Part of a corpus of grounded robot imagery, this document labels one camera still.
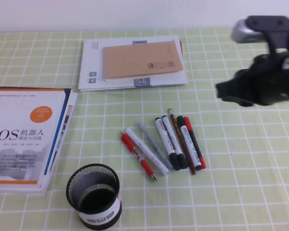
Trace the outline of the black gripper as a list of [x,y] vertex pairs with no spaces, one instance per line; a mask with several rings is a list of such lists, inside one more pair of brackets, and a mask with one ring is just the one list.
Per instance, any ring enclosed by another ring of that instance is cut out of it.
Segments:
[[232,81],[215,87],[222,101],[243,107],[289,101],[289,52],[282,52],[275,59],[259,55],[248,69],[237,71]]

